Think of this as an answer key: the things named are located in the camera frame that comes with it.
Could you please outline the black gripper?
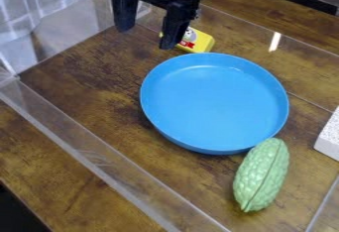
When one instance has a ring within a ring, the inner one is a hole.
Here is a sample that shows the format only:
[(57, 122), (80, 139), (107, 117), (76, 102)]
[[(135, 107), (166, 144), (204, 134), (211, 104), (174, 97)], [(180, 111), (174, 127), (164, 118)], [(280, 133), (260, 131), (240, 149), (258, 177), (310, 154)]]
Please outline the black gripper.
[(182, 42), (186, 30), (196, 19), (200, 0), (111, 0), (116, 30), (127, 32), (135, 26), (137, 2), (166, 10), (159, 48), (171, 50)]

